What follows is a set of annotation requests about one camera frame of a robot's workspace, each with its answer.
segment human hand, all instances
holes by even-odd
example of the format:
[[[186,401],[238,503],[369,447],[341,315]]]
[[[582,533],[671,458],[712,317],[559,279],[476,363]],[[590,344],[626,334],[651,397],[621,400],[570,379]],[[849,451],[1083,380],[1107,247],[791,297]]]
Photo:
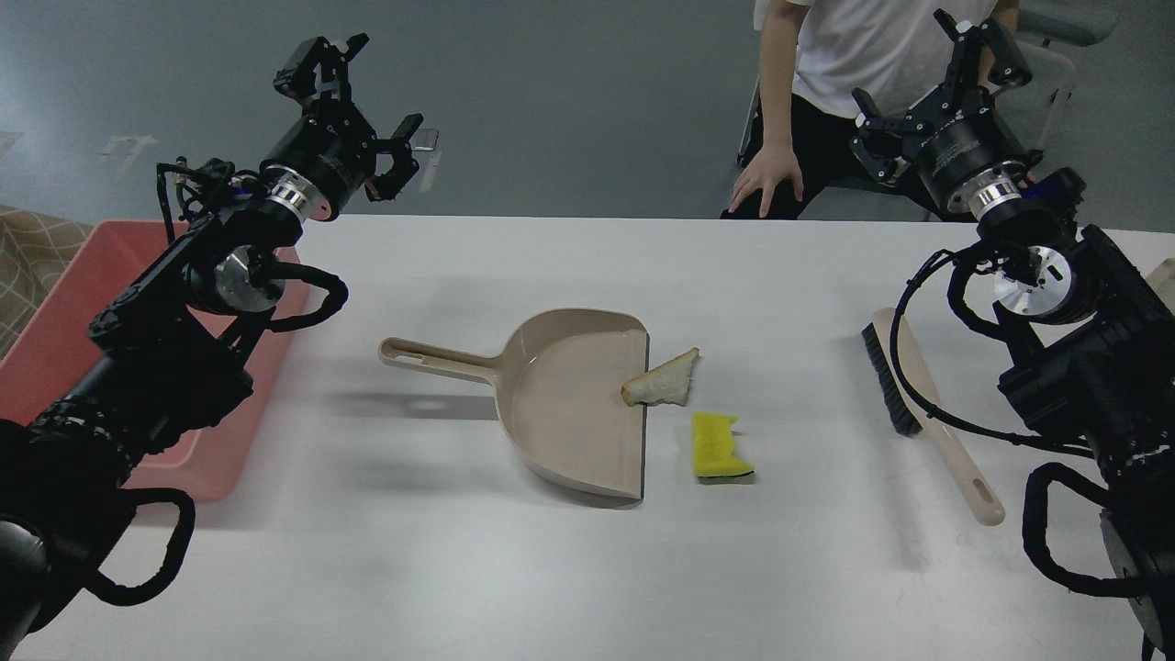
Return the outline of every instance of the human hand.
[[[776,194],[776,187],[785,180],[791,180],[795,201],[803,201],[804,175],[800,173],[800,163],[795,160],[795,151],[792,150],[791,143],[764,142],[759,153],[751,158],[746,169],[734,181],[728,210],[733,213],[744,200],[761,188],[763,202],[759,203],[759,217],[766,217],[767,209],[771,208],[771,198]]]

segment dustpan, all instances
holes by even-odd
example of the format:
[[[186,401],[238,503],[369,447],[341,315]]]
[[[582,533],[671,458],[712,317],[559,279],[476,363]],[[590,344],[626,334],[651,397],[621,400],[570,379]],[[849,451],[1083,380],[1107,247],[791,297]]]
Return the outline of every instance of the dustpan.
[[[380,360],[494,386],[498,420],[536,473],[643,498],[645,411],[620,399],[620,385],[649,369],[649,333],[636,317],[553,309],[526,319],[492,358],[388,338]]]

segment brush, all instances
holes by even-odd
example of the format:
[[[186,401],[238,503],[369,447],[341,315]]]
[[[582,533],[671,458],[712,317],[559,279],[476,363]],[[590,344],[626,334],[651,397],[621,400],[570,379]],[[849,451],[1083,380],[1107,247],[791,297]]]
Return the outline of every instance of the brush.
[[[962,447],[959,437],[942,421],[928,417],[894,377],[893,362],[889,359],[889,329],[893,326],[893,308],[879,309],[873,312],[872,323],[861,330],[865,351],[873,363],[873,370],[878,373],[881,394],[885,397],[886,409],[889,410],[889,421],[893,423],[894,431],[904,437],[926,432],[934,441],[934,447],[939,451],[942,463],[946,464],[975,520],[985,526],[996,526],[1003,521],[1003,505],[983,479],[983,474],[967,450]],[[938,406],[938,389],[905,318],[898,325],[898,353],[901,357],[902,375],[909,385]]]

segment patterned fabric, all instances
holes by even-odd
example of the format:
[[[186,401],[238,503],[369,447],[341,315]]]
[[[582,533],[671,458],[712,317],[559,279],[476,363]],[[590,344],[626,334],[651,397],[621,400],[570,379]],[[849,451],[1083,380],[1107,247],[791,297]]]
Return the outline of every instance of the patterned fabric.
[[[90,229],[0,205],[0,357],[8,353]]]

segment table surface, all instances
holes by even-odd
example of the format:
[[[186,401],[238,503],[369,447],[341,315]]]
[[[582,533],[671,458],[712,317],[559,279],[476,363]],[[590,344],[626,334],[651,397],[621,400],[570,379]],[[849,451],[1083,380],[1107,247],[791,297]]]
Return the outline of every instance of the table surface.
[[[1175,255],[1175,235],[1110,235],[1143,274]],[[1054,456],[960,434],[1008,512],[988,528],[931,441],[889,425],[860,330],[934,249],[974,237],[894,222],[314,223],[302,259],[351,297],[297,333],[241,483],[200,506],[176,582],[134,608],[82,593],[15,659],[1136,657],[1123,601],[1070,594],[1023,555],[1025,479]],[[945,279],[911,306],[944,405],[1022,430],[995,390],[1006,353],[951,315]],[[971,296],[989,301],[989,283]],[[634,315],[652,365],[701,350],[689,406],[649,411],[637,505],[531,473],[489,387],[376,359],[391,336],[492,356],[559,306]],[[752,484],[693,478],[694,411],[739,417]],[[1096,507],[1063,492],[1050,505],[1058,560],[1109,575]],[[107,574],[154,572],[167,524],[145,512]]]

